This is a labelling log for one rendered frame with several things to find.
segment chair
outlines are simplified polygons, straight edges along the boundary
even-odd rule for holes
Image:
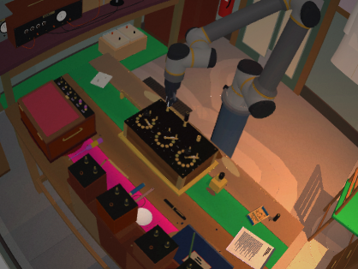
[[[333,220],[336,220],[340,225],[353,233],[352,238],[350,239],[349,244],[352,243],[354,236],[358,236],[358,167],[355,169],[355,173],[352,174],[350,179],[347,180],[342,190],[334,197],[331,202],[323,210],[325,215],[323,216],[319,227],[316,232],[308,238],[308,241],[312,241],[322,230],[324,230]],[[336,205],[336,208],[331,216],[331,218],[323,225],[323,221],[330,210],[331,204],[333,204],[336,199],[339,198],[339,201]]]

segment fire extinguisher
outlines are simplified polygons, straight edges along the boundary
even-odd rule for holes
[[[218,8],[218,15],[220,17],[225,17],[232,13],[234,8],[235,0],[221,0],[220,7]]]

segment gauge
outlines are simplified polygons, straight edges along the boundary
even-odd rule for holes
[[[58,21],[63,21],[65,18],[66,18],[66,11],[60,11],[58,14],[57,14],[57,20]]]
[[[6,22],[4,21],[0,26],[0,32],[6,33],[8,31],[8,28],[6,27]]]

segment robotic arm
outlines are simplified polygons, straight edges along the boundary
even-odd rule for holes
[[[277,95],[278,83],[307,31],[319,24],[320,11],[312,1],[261,0],[202,28],[188,29],[185,36],[188,45],[176,43],[168,50],[164,71],[167,105],[172,106],[176,102],[176,91],[181,85],[186,68],[215,66],[217,53],[210,48],[211,42],[279,10],[289,9],[292,9],[289,22],[265,68],[262,69],[258,63],[251,60],[240,61],[233,84],[227,88],[227,97],[233,97],[227,98],[227,103],[237,99],[241,101],[241,107],[253,117],[270,116],[276,108],[273,100]]]

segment tan floor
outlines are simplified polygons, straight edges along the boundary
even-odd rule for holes
[[[248,58],[224,38],[212,47],[218,52],[217,65],[187,69],[177,93],[193,109],[189,121],[209,138],[223,86],[231,85],[237,64]],[[160,57],[134,73],[164,85],[164,60]],[[277,91],[276,111],[266,119],[248,119],[232,159],[305,225],[273,268],[326,268],[347,246],[351,234],[334,222],[316,240],[307,242],[307,238],[318,226],[322,209],[358,165],[358,148],[283,83]],[[239,187],[239,182],[229,182],[227,189]]]

